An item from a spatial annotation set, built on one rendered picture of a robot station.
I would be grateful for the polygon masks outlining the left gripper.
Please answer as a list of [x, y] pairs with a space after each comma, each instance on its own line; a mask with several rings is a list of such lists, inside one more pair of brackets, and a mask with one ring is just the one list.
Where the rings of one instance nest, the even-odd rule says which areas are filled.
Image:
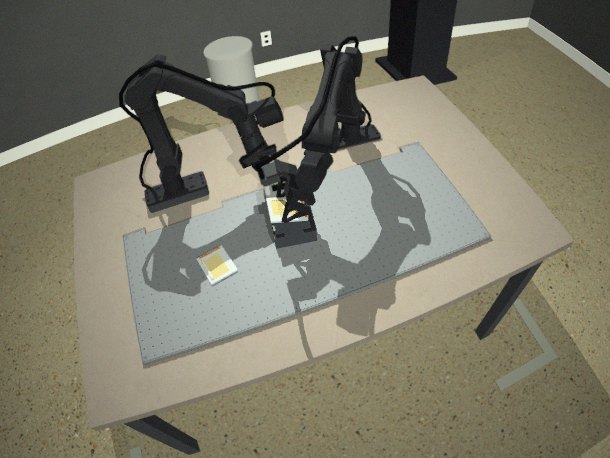
[[[296, 165], [279, 161], [275, 159], [274, 162], [263, 166], [263, 170], [266, 179], [279, 175], [281, 182], [278, 182], [276, 198], [286, 196], [286, 204], [283, 212], [282, 222], [287, 223], [296, 218], [311, 214], [311, 208], [305, 206], [304, 203], [298, 201], [307, 202], [307, 205], [313, 205], [316, 200], [313, 193], [307, 193], [298, 188], [295, 182], [295, 176], [300, 169], [297, 169]], [[287, 182], [284, 185], [284, 192], [281, 193], [283, 182]], [[294, 215], [287, 218], [291, 211], [299, 211]]]

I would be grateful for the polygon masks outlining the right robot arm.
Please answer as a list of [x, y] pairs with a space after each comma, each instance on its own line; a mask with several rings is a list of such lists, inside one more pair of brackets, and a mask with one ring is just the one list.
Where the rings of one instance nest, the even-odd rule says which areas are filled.
[[163, 119], [157, 90], [179, 95], [218, 112], [218, 115], [233, 121], [240, 137], [249, 134], [250, 138], [259, 126], [265, 128], [284, 121], [273, 96], [246, 104], [242, 90], [222, 89], [165, 66], [150, 69], [135, 76], [125, 94], [126, 104], [138, 115], [153, 146], [163, 184], [144, 191], [148, 207], [207, 188], [202, 171], [181, 177], [182, 151]]

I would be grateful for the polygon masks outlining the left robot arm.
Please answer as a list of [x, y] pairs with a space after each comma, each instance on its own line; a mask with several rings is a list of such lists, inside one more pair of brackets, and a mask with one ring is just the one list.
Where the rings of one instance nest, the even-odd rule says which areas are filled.
[[[317, 191], [322, 184], [333, 163], [330, 153], [336, 154], [340, 148], [381, 138], [375, 125], [362, 126], [366, 114], [362, 111], [362, 102], [355, 94], [355, 78], [361, 74], [362, 53], [359, 48], [347, 46], [345, 52], [336, 52], [333, 45], [321, 45], [324, 72], [318, 94], [302, 129], [303, 134], [324, 101], [319, 119], [309, 136], [302, 141], [302, 149], [306, 149], [305, 156], [295, 177], [298, 188], [307, 193]], [[341, 129], [338, 122], [341, 123]]]

